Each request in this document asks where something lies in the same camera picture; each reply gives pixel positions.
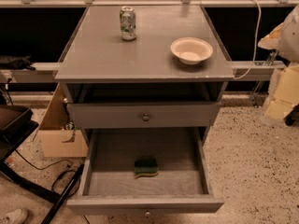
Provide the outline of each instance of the soda can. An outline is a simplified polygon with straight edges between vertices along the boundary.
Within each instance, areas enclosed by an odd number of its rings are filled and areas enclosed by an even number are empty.
[[[136,15],[131,7],[122,7],[120,11],[121,38],[123,40],[134,40],[136,38]]]

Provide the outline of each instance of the shoe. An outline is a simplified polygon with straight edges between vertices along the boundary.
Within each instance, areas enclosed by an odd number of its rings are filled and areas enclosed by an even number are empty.
[[[6,213],[3,219],[0,219],[1,224],[22,224],[28,216],[27,209],[17,209]]]

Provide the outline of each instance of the terrazzo floor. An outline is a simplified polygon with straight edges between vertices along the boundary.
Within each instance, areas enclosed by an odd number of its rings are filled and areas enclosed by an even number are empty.
[[[33,119],[40,122],[47,102],[26,101],[34,111]],[[204,151],[208,178],[214,195],[224,199],[216,214],[159,216],[87,216],[90,223],[149,223],[149,224],[252,224],[299,223],[299,124],[265,126],[260,122],[261,108],[254,108],[247,95],[226,94],[223,106],[211,128]],[[45,167],[61,159],[44,158],[41,144],[33,133],[19,152],[37,167]],[[76,169],[82,159],[70,159]],[[38,171],[15,152],[12,168],[20,175],[50,189],[68,161]],[[62,190],[67,180],[59,183]],[[34,194],[0,178],[0,216],[16,208],[29,209],[25,223],[41,223],[51,204]],[[65,205],[51,223],[87,223]]]

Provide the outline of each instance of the green sponge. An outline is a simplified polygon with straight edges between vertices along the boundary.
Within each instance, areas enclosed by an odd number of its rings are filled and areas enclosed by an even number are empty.
[[[156,158],[145,157],[134,163],[135,178],[140,176],[156,176],[159,172]]]

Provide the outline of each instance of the cabinet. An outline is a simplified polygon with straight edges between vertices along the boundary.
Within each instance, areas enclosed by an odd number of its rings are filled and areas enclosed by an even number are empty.
[[[199,6],[134,6],[137,39],[121,40],[120,6],[90,7],[56,76],[89,144],[79,215],[216,212],[203,144],[234,76]],[[214,53],[187,66],[170,52],[184,36]],[[154,156],[159,174],[135,179],[134,161]]]

